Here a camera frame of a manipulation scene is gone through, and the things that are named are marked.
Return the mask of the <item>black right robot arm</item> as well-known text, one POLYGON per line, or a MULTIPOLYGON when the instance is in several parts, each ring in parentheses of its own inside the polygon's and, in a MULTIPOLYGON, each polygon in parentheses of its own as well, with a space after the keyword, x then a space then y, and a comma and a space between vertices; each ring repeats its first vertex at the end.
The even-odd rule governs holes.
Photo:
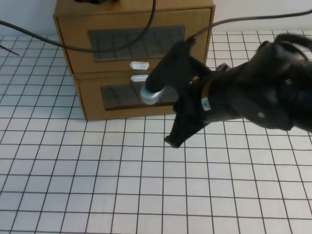
POLYGON ((237 67, 214 70, 190 54, 193 38, 176 43, 149 74, 141 99, 153 105, 166 88, 178 95, 176 114, 165 141, 178 148, 208 124, 245 118, 267 129, 312 129, 312 63, 301 51, 312 41, 280 34, 265 41, 237 67))

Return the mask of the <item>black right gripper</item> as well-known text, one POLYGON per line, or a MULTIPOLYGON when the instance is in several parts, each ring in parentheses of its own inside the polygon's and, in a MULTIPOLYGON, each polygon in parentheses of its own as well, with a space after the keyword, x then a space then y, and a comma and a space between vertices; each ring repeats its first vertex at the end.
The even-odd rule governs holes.
POLYGON ((267 129, 308 128, 308 59, 297 48, 306 40, 261 43, 246 63, 222 71, 210 81, 196 80, 211 74, 191 56, 195 40, 173 45, 148 76, 148 91, 166 86, 183 93, 174 104, 176 117, 165 142, 173 148, 203 129, 207 123, 243 117, 267 129))

